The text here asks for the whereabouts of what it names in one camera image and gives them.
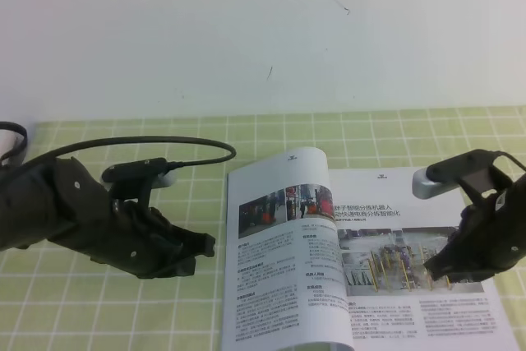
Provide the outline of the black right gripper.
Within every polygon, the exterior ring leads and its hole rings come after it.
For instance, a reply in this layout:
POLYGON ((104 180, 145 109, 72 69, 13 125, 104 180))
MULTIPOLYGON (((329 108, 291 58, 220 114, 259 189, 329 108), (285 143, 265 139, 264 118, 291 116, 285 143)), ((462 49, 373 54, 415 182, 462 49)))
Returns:
POLYGON ((525 258, 525 187, 509 188, 489 207, 492 212, 484 216, 484 222, 454 250, 457 263, 442 254, 424 262, 432 278, 445 276, 452 284, 479 283, 525 258))

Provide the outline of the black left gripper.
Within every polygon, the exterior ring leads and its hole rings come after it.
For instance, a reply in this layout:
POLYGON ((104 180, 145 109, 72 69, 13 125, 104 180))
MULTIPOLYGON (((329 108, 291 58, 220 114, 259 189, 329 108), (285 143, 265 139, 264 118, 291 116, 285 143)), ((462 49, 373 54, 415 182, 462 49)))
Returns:
POLYGON ((95 263, 156 279, 193 276, 195 256, 215 256, 213 236, 174 226, 149 206, 153 178, 105 188, 71 158, 57 161, 53 180, 62 221, 53 243, 95 263))

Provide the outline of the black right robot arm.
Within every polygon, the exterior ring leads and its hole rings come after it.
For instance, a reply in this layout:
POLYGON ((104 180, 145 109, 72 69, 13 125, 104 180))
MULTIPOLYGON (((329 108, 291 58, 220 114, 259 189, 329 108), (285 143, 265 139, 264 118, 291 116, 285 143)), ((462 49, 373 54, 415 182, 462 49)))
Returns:
POLYGON ((525 177, 514 181, 491 169, 481 186, 464 180, 460 186, 471 204, 447 244, 424 267, 433 280, 482 282, 525 257, 525 177))

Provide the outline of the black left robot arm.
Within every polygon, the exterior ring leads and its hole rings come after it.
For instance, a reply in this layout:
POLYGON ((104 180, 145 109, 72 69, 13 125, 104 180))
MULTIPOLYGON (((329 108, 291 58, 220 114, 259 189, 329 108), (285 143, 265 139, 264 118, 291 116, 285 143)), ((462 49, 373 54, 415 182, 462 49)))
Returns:
POLYGON ((77 159, 39 165, 1 187, 1 249, 43 240, 139 279, 194 274, 215 238, 172 224, 137 198, 119 199, 77 159))

